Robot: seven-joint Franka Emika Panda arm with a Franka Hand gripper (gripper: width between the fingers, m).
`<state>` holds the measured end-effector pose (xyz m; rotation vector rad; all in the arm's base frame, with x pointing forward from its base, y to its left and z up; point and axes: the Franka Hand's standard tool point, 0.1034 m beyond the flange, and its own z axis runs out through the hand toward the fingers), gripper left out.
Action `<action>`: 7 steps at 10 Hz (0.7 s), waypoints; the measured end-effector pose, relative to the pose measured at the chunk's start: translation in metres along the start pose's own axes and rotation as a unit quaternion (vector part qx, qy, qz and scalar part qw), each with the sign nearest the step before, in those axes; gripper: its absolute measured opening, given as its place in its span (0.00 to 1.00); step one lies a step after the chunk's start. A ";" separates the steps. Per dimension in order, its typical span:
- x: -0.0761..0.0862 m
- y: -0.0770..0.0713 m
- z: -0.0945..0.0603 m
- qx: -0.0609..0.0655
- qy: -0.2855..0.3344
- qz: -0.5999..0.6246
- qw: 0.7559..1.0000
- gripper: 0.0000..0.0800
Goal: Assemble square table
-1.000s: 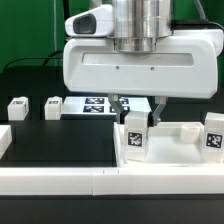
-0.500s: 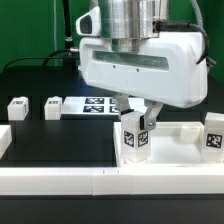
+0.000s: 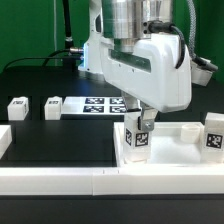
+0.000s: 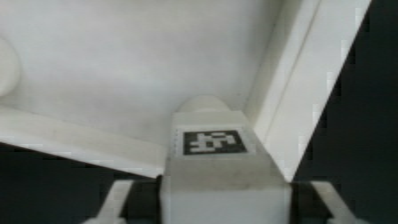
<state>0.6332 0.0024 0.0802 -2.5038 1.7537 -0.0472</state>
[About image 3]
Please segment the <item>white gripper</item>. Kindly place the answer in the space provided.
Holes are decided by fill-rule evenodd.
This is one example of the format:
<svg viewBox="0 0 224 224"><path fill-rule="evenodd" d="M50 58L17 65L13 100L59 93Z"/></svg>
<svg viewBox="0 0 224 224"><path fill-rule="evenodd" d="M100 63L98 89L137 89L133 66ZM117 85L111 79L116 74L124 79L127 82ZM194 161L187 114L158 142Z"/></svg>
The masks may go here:
<svg viewBox="0 0 224 224"><path fill-rule="evenodd" d="M184 61L176 69L179 52L177 35L152 34L150 39L140 39L132 54L116 51L111 39L101 39L105 80L122 91L128 113L139 112L141 107L138 117L141 131L154 130L158 111L184 110L191 101L190 56L185 49ZM136 98L143 102L140 106Z"/></svg>

